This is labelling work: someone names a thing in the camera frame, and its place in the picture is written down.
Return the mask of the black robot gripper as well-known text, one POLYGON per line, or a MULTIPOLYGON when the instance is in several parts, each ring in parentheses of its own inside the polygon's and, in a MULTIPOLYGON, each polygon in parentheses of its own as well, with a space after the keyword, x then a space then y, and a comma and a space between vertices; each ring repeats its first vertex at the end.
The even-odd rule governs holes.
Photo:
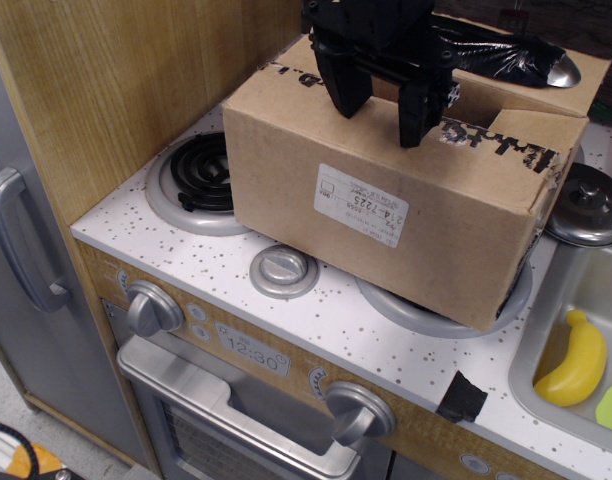
POLYGON ((399 139, 415 148, 459 97, 457 53, 432 26, 432 1, 304 1, 320 78, 351 118, 373 95, 372 78, 400 85, 399 139))

